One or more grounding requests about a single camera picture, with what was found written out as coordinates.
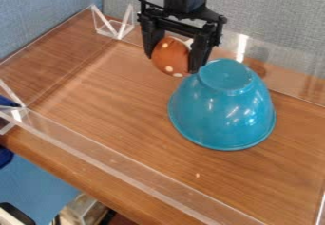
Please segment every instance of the wooden table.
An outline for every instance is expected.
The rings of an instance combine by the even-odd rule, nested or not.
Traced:
[[[219,49],[212,57],[234,54]],[[261,74],[271,72],[263,74],[270,88],[281,86],[277,91],[323,104],[322,80],[253,59],[245,62]],[[199,147],[167,118],[167,101],[180,80],[160,74],[140,47],[96,35],[88,11],[17,53],[0,66],[0,76],[43,116],[265,224],[314,224],[323,193],[323,107],[271,91],[278,121],[269,139],[238,152]],[[313,91],[295,87],[294,81],[313,83]],[[21,128],[1,143],[134,222],[199,224]]]

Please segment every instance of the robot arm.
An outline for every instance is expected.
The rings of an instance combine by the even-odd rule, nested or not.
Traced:
[[[212,47],[220,44],[224,16],[206,7],[207,0],[164,0],[163,7],[148,0],[139,0],[140,12],[138,21],[142,28],[144,52],[148,58],[164,32],[171,31],[192,38],[187,60],[187,72],[195,73],[208,60]],[[182,19],[203,20],[202,28],[182,23]]]

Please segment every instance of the wooden surface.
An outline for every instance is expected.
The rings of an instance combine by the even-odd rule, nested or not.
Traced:
[[[314,224],[323,192],[323,107],[271,92],[278,121],[269,139],[239,152],[202,148],[178,134],[166,114],[180,80],[160,74],[139,47],[95,35],[89,20],[87,12],[79,15],[12,59],[12,69],[0,68],[24,99],[43,93],[31,108],[263,223]],[[61,79],[65,67],[72,73]],[[20,128],[1,143],[138,224],[198,224]]]

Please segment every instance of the blue bowl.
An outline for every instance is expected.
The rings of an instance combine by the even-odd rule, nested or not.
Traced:
[[[275,124],[262,79],[230,59],[208,62],[183,79],[168,102],[168,117],[188,140],[222,151],[257,145]]]

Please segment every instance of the teal bowl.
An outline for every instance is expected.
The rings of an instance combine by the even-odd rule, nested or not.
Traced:
[[[208,62],[183,79],[167,109],[180,134],[214,150],[236,151],[257,145],[275,124],[262,79],[230,59]]]

